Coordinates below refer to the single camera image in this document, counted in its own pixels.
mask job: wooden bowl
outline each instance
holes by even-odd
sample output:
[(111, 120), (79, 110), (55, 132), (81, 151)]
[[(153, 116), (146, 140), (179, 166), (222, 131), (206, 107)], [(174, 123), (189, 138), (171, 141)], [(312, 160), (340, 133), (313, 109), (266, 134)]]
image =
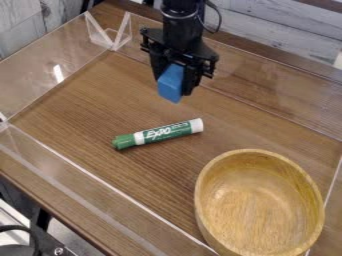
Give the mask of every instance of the wooden bowl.
[(325, 210), (314, 181), (288, 158), (236, 150), (205, 167), (195, 188), (202, 234), (221, 255), (296, 256), (314, 244)]

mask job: bowl rim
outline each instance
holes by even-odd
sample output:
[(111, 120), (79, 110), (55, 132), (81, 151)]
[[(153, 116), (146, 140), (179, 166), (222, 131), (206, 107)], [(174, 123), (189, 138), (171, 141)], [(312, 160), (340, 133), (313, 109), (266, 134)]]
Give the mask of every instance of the bowl rim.
[(202, 185), (203, 179), (205, 179), (207, 173), (210, 172), (211, 167), (214, 166), (214, 164), (217, 164), (218, 161), (221, 161), (222, 159), (225, 159), (225, 158), (228, 158), (228, 157), (230, 157), (233, 155), (246, 154), (246, 153), (261, 153), (261, 154), (265, 154), (268, 156), (278, 158), (280, 160), (282, 160), (284, 162), (286, 162), (288, 164), (290, 164), (294, 167), (294, 169), (304, 176), (306, 182), (310, 184), (310, 187), (313, 189), (313, 192), (314, 192), (317, 200), (318, 200), (318, 207), (320, 207), (318, 222), (316, 223), (314, 231), (313, 231), (312, 235), (309, 236), (309, 239), (306, 241), (304, 241), (301, 244), (298, 244), (298, 246), (296, 248), (292, 248), (288, 251), (277, 253), (277, 254), (269, 254), (269, 256), (294, 256), (294, 255), (301, 255), (314, 245), (314, 243), (316, 243), (316, 241), (317, 241), (317, 239), (318, 239), (318, 237), (321, 235), (321, 232), (324, 230), (325, 206), (324, 206), (322, 195), (321, 195), (318, 186), (317, 186), (313, 178), (310, 177), (309, 173), (302, 169), (302, 167), (294, 161), (292, 161), (288, 157), (282, 156), (278, 153), (274, 153), (274, 152), (270, 152), (268, 150), (264, 150), (264, 149), (237, 149), (237, 150), (228, 151), (226, 153), (224, 153), (219, 156), (217, 156), (206, 164), (206, 166), (203, 167), (203, 169), (201, 171), (201, 174), (198, 176), (197, 185), (195, 185), (195, 193), (194, 193), (195, 215), (197, 215), (197, 222), (198, 222), (198, 226), (199, 226), (201, 232), (202, 232), (202, 228), (203, 228), (205, 231), (210, 234), (210, 236), (219, 243), (221, 247), (224, 247), (225, 249), (230, 250), (232, 252), (234, 252), (234, 253), (237, 253), (240, 255), (244, 255), (244, 256), (264, 256), (264, 255), (261, 255), (258, 253), (244, 251), (244, 250), (238, 249), (234, 246), (229, 246), (228, 247), (226, 245), (224, 245), (224, 243), (219, 241), (219, 239), (217, 239), (215, 235), (210, 232), (210, 230), (207, 228), (209, 227), (209, 222), (207, 222), (205, 214), (203, 214), (203, 208), (202, 208), (202, 204), (201, 204), (201, 200), (199, 200), (201, 199), (199, 198), (201, 185)]

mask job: dry erase marker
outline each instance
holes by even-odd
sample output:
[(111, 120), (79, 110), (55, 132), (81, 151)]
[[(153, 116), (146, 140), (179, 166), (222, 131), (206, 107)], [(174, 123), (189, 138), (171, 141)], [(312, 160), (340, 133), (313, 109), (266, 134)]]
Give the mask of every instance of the dry erase marker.
[(158, 141), (178, 138), (198, 132), (203, 132), (205, 126), (201, 118), (177, 124), (162, 126), (134, 134), (117, 136), (113, 145), (118, 150), (150, 144)]

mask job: blue block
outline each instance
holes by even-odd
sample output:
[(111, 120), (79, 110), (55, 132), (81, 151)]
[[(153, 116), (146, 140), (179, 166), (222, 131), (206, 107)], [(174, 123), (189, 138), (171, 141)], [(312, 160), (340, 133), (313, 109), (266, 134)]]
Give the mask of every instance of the blue block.
[(183, 77), (185, 68), (177, 64), (171, 64), (158, 79), (159, 95), (174, 103), (178, 103), (182, 99)]

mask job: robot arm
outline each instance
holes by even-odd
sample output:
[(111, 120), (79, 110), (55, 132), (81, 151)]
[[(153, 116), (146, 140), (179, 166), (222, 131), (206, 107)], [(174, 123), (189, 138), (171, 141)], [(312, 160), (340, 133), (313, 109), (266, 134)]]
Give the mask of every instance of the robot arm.
[(202, 40), (206, 0), (163, 0), (163, 29), (143, 28), (159, 94), (173, 102), (189, 96), (203, 76), (213, 78), (218, 54)]

